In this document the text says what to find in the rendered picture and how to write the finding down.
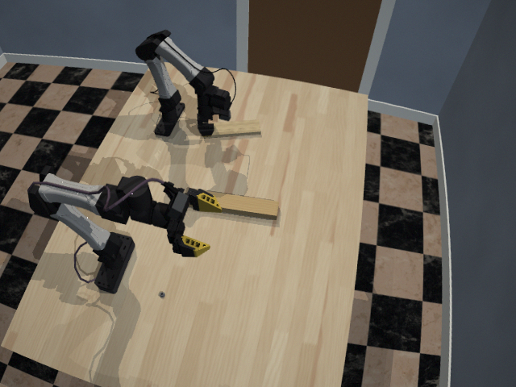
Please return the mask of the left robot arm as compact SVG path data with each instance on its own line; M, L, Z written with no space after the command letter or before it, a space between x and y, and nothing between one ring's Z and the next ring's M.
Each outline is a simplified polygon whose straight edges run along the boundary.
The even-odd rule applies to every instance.
M157 36L148 37L135 49L136 55L149 67L160 96L159 112L162 112L162 118L154 130L155 134L169 136L185 108L185 103L180 102L179 90L170 79L163 57L178 69L194 88L198 104L202 106L210 104L213 108L211 114L218 114L219 119L229 121L231 119L230 93L214 86L214 74L202 72L210 72L210 70L203 68L184 54L169 38L170 34L168 30L157 32L155 33Z

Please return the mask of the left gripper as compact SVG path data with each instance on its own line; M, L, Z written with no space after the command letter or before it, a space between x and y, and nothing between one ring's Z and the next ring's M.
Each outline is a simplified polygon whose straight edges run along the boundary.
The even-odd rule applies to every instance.
M208 119L213 120L213 114L211 114L212 110L213 108L210 104L207 106L198 104L198 130L202 137L212 136L214 132L214 124L209 124L208 121Z

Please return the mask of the light wooden slat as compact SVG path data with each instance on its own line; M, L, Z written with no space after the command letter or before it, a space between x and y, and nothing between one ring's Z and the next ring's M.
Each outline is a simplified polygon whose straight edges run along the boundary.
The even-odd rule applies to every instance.
M214 123L214 132L212 136L204 137L204 139L259 134L259 120L235 121L225 123Z

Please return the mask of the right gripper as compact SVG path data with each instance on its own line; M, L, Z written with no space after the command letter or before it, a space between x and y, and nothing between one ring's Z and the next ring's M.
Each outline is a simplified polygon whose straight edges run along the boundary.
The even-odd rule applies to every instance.
M186 211L189 205L193 205L194 210L202 212L222 213L222 208L214 195L202 189L189 188L186 195L188 195L188 199L182 214L177 220L170 218L169 222L167 222L164 214L169 204L158 202L152 214L152 225L167 229L168 240L173 245L174 253L181 254L183 257L199 257L210 249L210 245L183 235L185 231L183 220Z

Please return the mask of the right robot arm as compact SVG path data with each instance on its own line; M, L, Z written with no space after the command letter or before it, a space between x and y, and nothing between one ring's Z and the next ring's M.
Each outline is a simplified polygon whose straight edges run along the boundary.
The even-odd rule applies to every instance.
M59 178L51 166L45 165L40 173L41 186L33 185L28 193L29 204L35 213L61 221L91 246L93 252L99 256L98 261L102 262L94 284L113 290L133 239L101 228L75 206L116 223L127 224L131 217L131 220L152 225L152 214L157 201L152 200L148 183L140 186L132 195L108 212L103 212L107 189L99 194L89 193L99 191L103 186L109 187L110 201L107 206L109 207L145 180L144 177L133 176L122 177L118 185L85 185ZM168 181L164 188L171 203L164 214L167 222L170 218L178 219L188 199L188 195L184 194L185 189L173 186L174 184Z

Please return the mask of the light wooden plank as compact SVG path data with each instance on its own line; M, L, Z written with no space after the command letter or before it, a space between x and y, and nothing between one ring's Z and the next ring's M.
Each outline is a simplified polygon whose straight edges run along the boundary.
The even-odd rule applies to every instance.
M210 191L206 192L216 197L222 212L277 220L279 202Z

